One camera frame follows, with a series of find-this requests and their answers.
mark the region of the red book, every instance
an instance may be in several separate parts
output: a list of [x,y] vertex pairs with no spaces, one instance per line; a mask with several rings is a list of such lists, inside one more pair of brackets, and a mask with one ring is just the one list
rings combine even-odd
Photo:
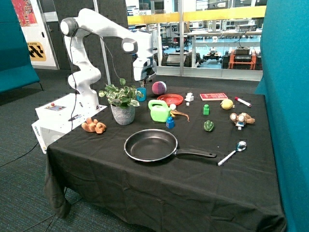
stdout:
[[228,99],[225,93],[201,93],[200,96],[203,101],[221,101]]

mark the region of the black tablecloth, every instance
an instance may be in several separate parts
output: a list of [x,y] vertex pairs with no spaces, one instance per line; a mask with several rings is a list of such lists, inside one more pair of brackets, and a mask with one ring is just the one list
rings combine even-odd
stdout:
[[[169,88],[194,101],[177,110],[175,127],[151,120],[148,101],[155,99],[151,87],[147,101],[136,108],[134,122],[121,126],[113,119],[110,106],[96,118],[107,125],[102,134],[76,128],[47,149],[45,194],[60,217],[70,210],[64,187],[78,192],[88,202],[111,210],[128,223],[161,232],[284,231],[286,219],[281,206],[276,166],[263,95],[226,93],[252,104],[235,102],[223,110],[220,101],[202,101],[201,90]],[[203,115],[203,106],[210,114]],[[229,119],[232,112],[255,118],[242,130]],[[206,132],[206,120],[214,122]],[[136,162],[124,153],[124,142],[143,129],[163,129],[178,140],[179,148],[194,148],[217,154],[216,160],[188,155],[171,156],[153,163]],[[232,152],[237,142],[247,149],[236,153],[223,166],[216,162]]]

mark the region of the teal chair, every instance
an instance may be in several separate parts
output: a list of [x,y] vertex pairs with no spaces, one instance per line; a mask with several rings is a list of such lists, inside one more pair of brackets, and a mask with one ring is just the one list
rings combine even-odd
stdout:
[[267,2],[255,91],[266,97],[287,232],[309,231],[308,9],[309,1]]
[[1,0],[1,9],[0,93],[40,81],[11,0]]

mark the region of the white box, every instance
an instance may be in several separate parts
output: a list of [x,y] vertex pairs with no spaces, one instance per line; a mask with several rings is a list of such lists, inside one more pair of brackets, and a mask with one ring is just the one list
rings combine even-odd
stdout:
[[107,107],[100,105],[98,109],[86,110],[80,104],[79,96],[77,94],[75,99],[75,94],[70,93],[35,109],[39,120],[32,124],[32,128],[44,154],[50,144]]

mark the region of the stuffed toy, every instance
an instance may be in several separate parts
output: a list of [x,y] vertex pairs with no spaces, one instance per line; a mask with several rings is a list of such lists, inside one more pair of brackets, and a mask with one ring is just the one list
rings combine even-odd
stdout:
[[232,113],[230,115],[230,119],[235,123],[235,125],[238,122],[242,122],[244,125],[246,123],[253,124],[255,122],[255,119],[251,118],[251,116],[247,113],[241,113],[240,115],[237,115],[236,113]]
[[92,121],[92,118],[88,117],[86,122],[82,123],[82,128],[87,132],[96,132],[97,134],[102,134],[106,129],[106,125],[98,122],[96,119]]

